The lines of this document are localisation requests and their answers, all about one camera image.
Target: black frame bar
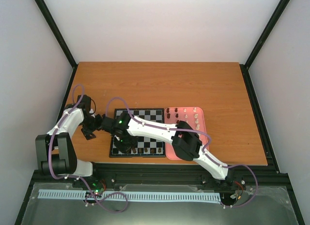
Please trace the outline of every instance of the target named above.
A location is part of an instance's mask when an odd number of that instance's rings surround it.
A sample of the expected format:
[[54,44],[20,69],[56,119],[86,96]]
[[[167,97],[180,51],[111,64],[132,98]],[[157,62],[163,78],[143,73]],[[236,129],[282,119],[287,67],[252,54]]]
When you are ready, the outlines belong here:
[[70,65],[72,66],[72,68],[77,67],[77,63],[74,60],[62,34],[60,33],[57,24],[55,23],[51,13],[49,12],[49,9],[47,7],[47,5],[45,4],[44,0],[35,0],[35,2],[37,3],[42,15],[44,16],[47,24],[49,25],[49,28],[52,30],[56,40],[58,41],[60,47],[62,48],[63,53],[66,55]]
[[[274,13],[269,19],[265,29],[263,30],[259,40],[257,41],[254,49],[252,50],[247,62],[243,65],[240,64],[241,73],[247,88],[248,97],[252,106],[256,124],[259,130],[263,148],[266,154],[268,166],[251,166],[257,176],[259,185],[264,186],[285,186],[291,203],[300,225],[305,224],[302,214],[300,212],[290,179],[287,174],[279,173],[279,167],[276,161],[276,157],[268,136],[268,132],[265,126],[265,122],[262,116],[262,112],[257,101],[255,90],[249,75],[249,68],[254,62],[256,56],[267,40],[269,34],[274,28],[276,22],[282,15],[285,7],[290,0],[280,0]],[[62,116],[62,112],[66,101],[69,96],[70,89],[77,71],[77,64],[71,55],[71,52],[66,45],[52,15],[50,14],[44,0],[35,0],[40,8],[44,18],[46,19],[49,27],[54,33],[58,43],[60,44],[64,54],[70,62],[73,72],[69,80],[69,84],[62,102],[61,110],[59,112],[58,120]],[[237,178],[242,178],[248,185],[254,185],[253,176],[248,170],[243,167],[234,168],[234,173]],[[135,184],[181,184],[181,185],[196,185],[204,190],[214,190],[215,192],[224,193],[225,190],[217,187],[214,184],[214,180],[210,173],[205,171],[199,165],[126,165],[126,164],[96,164],[95,176],[86,178],[89,185],[96,179],[105,179],[108,188],[119,189],[119,186],[124,186],[128,183]],[[42,176],[37,170],[34,171],[32,179],[30,181],[25,199],[19,211],[15,224],[21,224],[22,219],[33,189],[33,185],[37,182],[53,183],[53,182],[71,182],[75,187],[85,187],[81,182],[68,180],[54,180],[51,176]]]

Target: wooden surface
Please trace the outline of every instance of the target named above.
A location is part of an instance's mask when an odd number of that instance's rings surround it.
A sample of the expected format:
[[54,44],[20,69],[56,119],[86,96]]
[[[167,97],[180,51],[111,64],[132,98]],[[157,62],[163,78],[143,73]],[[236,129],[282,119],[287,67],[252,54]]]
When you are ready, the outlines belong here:
[[[203,109],[210,151],[228,164],[267,165],[264,150],[238,63],[227,62],[80,62],[73,86],[83,84],[104,114],[114,96],[131,108],[199,106]],[[67,103],[72,103],[72,91]],[[76,90],[75,99],[81,93]],[[124,108],[114,101],[115,108]],[[87,141],[80,129],[72,141],[77,157],[101,163],[195,164],[168,158],[109,158],[109,134],[96,131]]]

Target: chessboard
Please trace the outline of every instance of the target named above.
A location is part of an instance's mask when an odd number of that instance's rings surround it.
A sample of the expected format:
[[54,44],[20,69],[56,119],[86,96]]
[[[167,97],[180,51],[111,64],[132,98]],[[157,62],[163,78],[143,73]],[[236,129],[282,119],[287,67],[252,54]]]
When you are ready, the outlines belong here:
[[[128,113],[126,109],[115,109],[114,118],[117,119],[121,113]],[[130,112],[142,119],[164,123],[164,109],[163,108],[135,108],[130,109]],[[133,147],[128,153],[121,153],[115,146],[111,139],[110,157],[165,157],[165,142],[148,138],[138,137],[138,144]]]

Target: wall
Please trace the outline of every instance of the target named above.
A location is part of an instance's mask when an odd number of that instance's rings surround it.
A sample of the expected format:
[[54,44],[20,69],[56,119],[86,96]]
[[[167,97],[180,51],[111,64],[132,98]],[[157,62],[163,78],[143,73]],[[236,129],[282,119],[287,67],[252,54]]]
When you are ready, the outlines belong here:
[[77,61],[244,63],[279,0],[45,0]]
[[0,218],[14,224],[34,140],[55,124],[71,67],[34,0],[0,1]]
[[281,172],[310,224],[310,0],[291,0],[250,75]]

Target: pink tray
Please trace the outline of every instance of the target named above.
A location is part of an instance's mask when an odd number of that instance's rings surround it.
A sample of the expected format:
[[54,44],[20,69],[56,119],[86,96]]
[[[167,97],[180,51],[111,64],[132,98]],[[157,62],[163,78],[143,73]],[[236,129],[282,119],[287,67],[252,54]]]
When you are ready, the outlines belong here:
[[[167,109],[169,109],[170,118],[167,117]],[[198,131],[205,132],[205,123],[204,123],[204,117],[203,117],[203,110],[200,107],[169,107],[165,109],[165,123],[167,124],[173,124],[177,123],[178,120],[182,120],[187,122],[194,130],[196,130],[197,124],[199,124]],[[202,144],[205,145],[208,142],[208,139],[204,135],[200,135],[200,140],[202,141]],[[179,157],[175,155],[174,149],[172,145],[166,143],[166,156],[170,160],[180,160]]]

